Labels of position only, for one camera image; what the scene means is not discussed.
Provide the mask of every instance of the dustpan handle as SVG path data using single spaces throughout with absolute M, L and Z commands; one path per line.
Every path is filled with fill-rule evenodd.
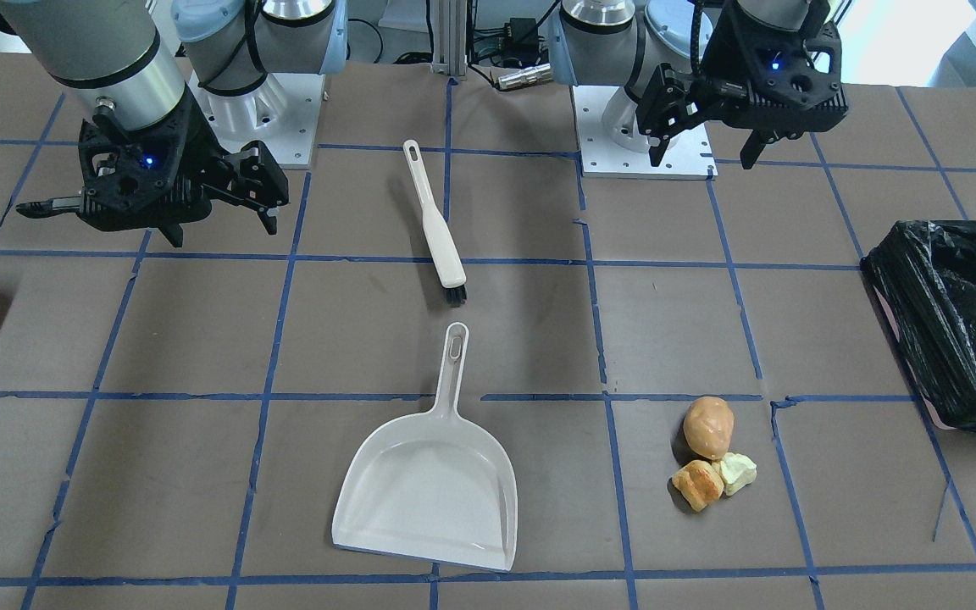
M 457 417 L 466 347 L 469 347 L 469 328 L 462 323 L 450 324 L 446 328 L 446 340 L 442 343 L 442 363 L 439 364 L 435 406 L 431 407 L 429 413 L 438 417 Z

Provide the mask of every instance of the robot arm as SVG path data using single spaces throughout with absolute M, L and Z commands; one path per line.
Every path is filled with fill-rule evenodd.
M 334 3 L 342 11 L 334 10 Z M 177 0 L 174 15 L 195 69 L 214 97 L 243 96 L 269 70 L 344 66 L 342 0 Z M 71 212 L 101 231 L 152 227 L 182 246 L 180 224 L 205 219 L 210 200 L 254 211 L 270 235 L 288 203 L 286 175 L 260 139 L 220 146 L 162 46 L 141 1 L 0 0 L 0 12 L 43 68 L 91 108 L 78 153 L 77 197 L 23 203 L 31 219 Z
M 707 1 L 721 8 L 713 28 L 702 0 L 692 2 L 650 0 L 636 11 L 631 0 L 565 0 L 552 20 L 555 80 L 621 86 L 654 166 L 674 136 L 706 120 L 751 129 L 740 151 L 750 169 L 767 144 L 844 119 L 841 43 L 825 23 L 828 0 Z M 827 69 L 814 62 L 818 53 Z

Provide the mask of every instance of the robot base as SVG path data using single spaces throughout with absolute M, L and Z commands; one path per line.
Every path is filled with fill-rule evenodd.
M 252 140 L 263 140 L 274 154 L 276 162 L 283 169 L 311 169 L 315 135 L 319 127 L 319 112 L 325 89 L 325 77 L 318 74 L 275 74 L 271 75 L 283 90 L 283 100 L 264 100 L 274 105 L 274 119 L 258 124 L 254 128 L 233 128 L 230 121 L 214 116 L 209 126 L 217 135 L 222 147 L 230 151 L 240 150 Z M 192 74 L 187 85 L 202 105 L 202 111 L 213 116 L 212 94 L 198 88 L 198 76 Z M 248 93 L 236 99 L 244 107 L 254 108 L 252 100 L 255 93 Z
M 675 138 L 662 165 L 650 166 L 646 152 L 635 152 L 613 141 L 602 115 L 619 86 L 573 86 L 574 124 L 582 151 L 582 174 L 591 178 L 647 178 L 706 180 L 717 176 L 706 126 L 698 126 Z

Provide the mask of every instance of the dustpan pan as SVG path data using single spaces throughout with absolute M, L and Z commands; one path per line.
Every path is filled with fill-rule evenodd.
M 469 328 L 446 328 L 435 406 L 387 422 L 360 445 L 330 532 L 334 545 L 508 571 L 518 486 L 503 447 L 458 414 Z

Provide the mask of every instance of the bread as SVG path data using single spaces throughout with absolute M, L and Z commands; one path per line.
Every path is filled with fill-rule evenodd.
M 713 463 L 722 482 L 725 483 L 725 495 L 731 496 L 741 487 L 755 481 L 756 463 L 748 456 L 725 452 L 721 459 Z
M 685 496 L 685 500 L 698 513 L 721 497 L 724 483 L 713 466 L 697 459 L 673 475 L 673 487 Z
M 705 459 L 721 459 L 733 436 L 732 409 L 721 398 L 703 396 L 688 409 L 683 428 L 693 452 Z

